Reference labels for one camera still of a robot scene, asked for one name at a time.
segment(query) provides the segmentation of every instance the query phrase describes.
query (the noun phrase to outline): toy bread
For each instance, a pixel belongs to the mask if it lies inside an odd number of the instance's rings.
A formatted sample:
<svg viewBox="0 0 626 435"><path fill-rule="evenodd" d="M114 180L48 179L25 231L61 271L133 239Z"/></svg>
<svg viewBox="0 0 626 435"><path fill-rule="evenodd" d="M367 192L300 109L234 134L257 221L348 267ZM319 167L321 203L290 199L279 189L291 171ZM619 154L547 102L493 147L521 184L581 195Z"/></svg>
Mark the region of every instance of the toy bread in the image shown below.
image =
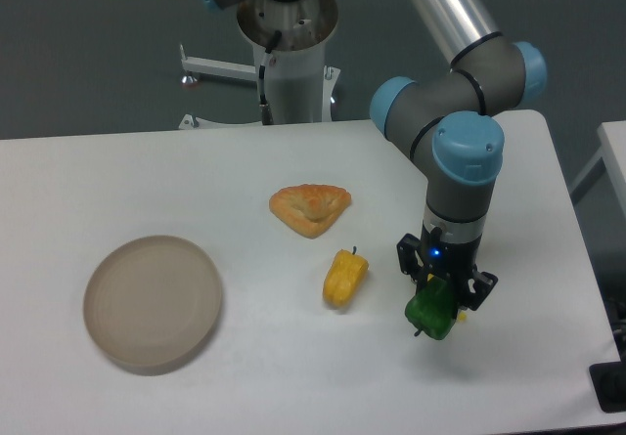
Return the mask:
<svg viewBox="0 0 626 435"><path fill-rule="evenodd" d="M270 197L270 210L295 232L314 239L331 227L351 200L346 189L304 184L280 189Z"/></svg>

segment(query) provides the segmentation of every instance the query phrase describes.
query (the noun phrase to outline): round plate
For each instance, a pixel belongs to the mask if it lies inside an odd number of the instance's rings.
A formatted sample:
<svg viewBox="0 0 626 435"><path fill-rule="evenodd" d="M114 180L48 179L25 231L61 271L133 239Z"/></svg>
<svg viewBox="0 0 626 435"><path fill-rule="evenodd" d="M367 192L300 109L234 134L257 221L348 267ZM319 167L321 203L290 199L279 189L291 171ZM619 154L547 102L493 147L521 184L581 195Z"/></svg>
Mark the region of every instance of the round plate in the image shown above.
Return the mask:
<svg viewBox="0 0 626 435"><path fill-rule="evenodd" d="M131 241L98 266L83 313L89 334L114 362L160 374L200 351L221 301L206 253L185 239L158 236Z"/></svg>

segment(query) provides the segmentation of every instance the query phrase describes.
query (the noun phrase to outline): gray floor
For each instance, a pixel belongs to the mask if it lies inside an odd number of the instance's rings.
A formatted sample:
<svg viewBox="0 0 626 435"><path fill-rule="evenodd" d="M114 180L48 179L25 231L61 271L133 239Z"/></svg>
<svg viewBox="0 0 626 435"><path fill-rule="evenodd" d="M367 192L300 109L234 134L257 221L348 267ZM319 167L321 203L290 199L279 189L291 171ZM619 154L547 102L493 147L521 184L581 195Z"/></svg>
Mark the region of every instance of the gray floor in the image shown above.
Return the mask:
<svg viewBox="0 0 626 435"><path fill-rule="evenodd" d="M337 118L367 118L389 77L446 71L409 0L336 1ZM626 0L482 1L506 35L546 57L549 87L532 107L570 182L599 146L600 123L626 119ZM210 14L200 0L0 0L0 139L174 130L189 112L258 120L250 86L181 88L179 42L190 56L251 63L235 10ZM604 293L626 298L626 220L606 177L577 213Z"/></svg>

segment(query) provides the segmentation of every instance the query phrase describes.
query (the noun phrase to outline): dark gray arm segment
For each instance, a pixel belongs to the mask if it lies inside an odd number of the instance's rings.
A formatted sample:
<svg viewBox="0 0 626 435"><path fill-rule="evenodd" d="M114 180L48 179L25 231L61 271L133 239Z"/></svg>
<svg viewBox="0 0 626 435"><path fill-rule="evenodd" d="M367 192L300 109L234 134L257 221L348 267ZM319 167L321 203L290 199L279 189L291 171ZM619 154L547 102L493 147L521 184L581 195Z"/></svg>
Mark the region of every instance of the dark gray arm segment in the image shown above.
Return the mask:
<svg viewBox="0 0 626 435"><path fill-rule="evenodd" d="M495 181L484 186L466 186L439 172L428 178L426 204L444 220L474 222L487 214Z"/></svg>
<svg viewBox="0 0 626 435"><path fill-rule="evenodd" d="M443 78L426 86L407 85L389 109L384 135L430 178L433 127L425 134L423 129L459 110L495 115L512 109L521 100L524 81L520 51L506 38L493 37L466 52Z"/></svg>

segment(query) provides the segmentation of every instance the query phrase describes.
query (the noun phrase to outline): yellow bell pepper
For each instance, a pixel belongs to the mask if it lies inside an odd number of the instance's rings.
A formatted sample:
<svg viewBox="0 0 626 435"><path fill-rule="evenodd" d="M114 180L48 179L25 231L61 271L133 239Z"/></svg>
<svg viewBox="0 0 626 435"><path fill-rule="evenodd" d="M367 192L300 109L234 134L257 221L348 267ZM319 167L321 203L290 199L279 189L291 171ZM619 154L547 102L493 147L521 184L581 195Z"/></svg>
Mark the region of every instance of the yellow bell pepper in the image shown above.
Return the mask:
<svg viewBox="0 0 626 435"><path fill-rule="evenodd" d="M352 252L342 249L335 256L333 265L324 281L324 299L338 307L346 305L368 272L368 261Z"/></svg>

